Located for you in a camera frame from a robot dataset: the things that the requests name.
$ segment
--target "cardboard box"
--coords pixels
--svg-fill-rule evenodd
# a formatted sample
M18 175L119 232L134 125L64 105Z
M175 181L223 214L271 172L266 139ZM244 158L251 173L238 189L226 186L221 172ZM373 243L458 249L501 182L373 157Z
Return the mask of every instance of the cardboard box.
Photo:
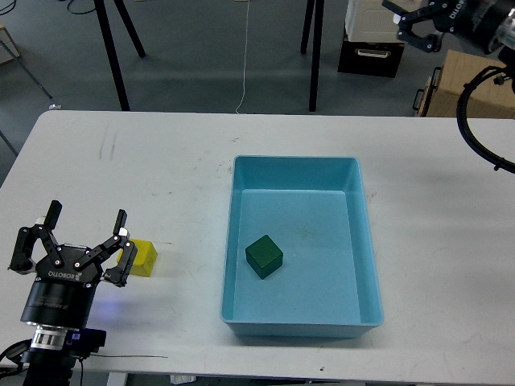
M424 88L418 111L420 117L455 117L458 98L464 85L487 66L504 67L498 60L450 50L439 74ZM470 118L515 118L515 94L511 82L495 85L493 78L485 81L468 101Z

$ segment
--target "yellow block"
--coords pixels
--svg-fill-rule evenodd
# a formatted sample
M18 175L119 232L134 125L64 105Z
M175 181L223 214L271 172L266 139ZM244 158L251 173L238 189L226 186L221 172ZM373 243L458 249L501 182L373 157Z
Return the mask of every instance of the yellow block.
M130 239L136 244L138 253L134 258L134 263L130 269L131 275L149 277L154 268L155 259L158 257L158 253L154 248L154 245L150 241ZM120 261L122 252L118 254L117 261Z

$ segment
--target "metal leg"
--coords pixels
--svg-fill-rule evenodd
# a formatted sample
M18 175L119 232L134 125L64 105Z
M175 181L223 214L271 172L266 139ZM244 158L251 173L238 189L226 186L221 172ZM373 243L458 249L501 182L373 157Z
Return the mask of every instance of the metal leg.
M316 97L319 87L320 47L322 45L323 1L324 0L315 0L315 27L313 30L309 111L316 111Z
M120 70L120 64L118 63L113 34L111 33L107 12L105 11L104 0L95 0L95 8L97 8L98 23L100 24L102 37L104 38L105 50L107 51L107 58L109 59L109 65L111 66L111 72L113 73L114 86L118 93L120 107L122 108L122 111L130 111L126 86L123 84L122 71Z
M25 65L22 63L22 61L8 48L8 46L0 40L0 45L2 45L2 47L4 47L4 49L7 51L7 53L14 59L16 60L16 63L18 63L20 65L20 67L23 69L24 72L27 73L27 75L34 81L34 83L36 83L38 85L39 88L41 88L41 91L43 91L45 93L45 95L49 98L49 99L52 99L52 95L50 95L48 93L48 91L45 89L45 87L43 87L41 85L40 82L38 82L38 80L32 75L32 73L28 70L27 67L25 67Z
M134 28L134 24L130 19L129 12L127 12L127 8L123 0L114 0L114 5L118 8L118 12L122 17L123 23L126 25L126 29L129 32L130 38L132 39L132 43L136 47L136 51L140 58L145 57L145 49L143 49L142 42L139 40L138 33Z
M313 10L315 9L315 0L307 0L306 16L304 16L303 38L300 42L300 53L305 54L307 51L307 41L309 40L309 31L311 29L311 20L313 19Z
M13 152L14 156L18 157L18 152L16 151L16 149L10 144L10 142L7 140L7 137L5 135L3 135L2 131L0 131L0 138L3 139L3 141L6 143L7 147L9 148L10 151Z

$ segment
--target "green cube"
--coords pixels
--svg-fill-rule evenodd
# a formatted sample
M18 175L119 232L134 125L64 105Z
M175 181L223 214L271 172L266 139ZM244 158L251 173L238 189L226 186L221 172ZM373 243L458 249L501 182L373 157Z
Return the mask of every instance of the green cube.
M245 248L245 255L247 262L261 279L282 265L282 250L268 235Z

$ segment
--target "white cable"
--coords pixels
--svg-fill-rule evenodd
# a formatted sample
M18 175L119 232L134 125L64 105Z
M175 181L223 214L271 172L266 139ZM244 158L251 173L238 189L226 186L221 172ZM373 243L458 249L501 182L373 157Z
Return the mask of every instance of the white cable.
M245 99L245 70L247 69L247 46L249 44L249 8L250 0L247 0L247 16L245 22L245 56L243 58L243 94L241 95L241 101L238 107L234 110L236 114L239 114L238 109L241 107L243 100Z

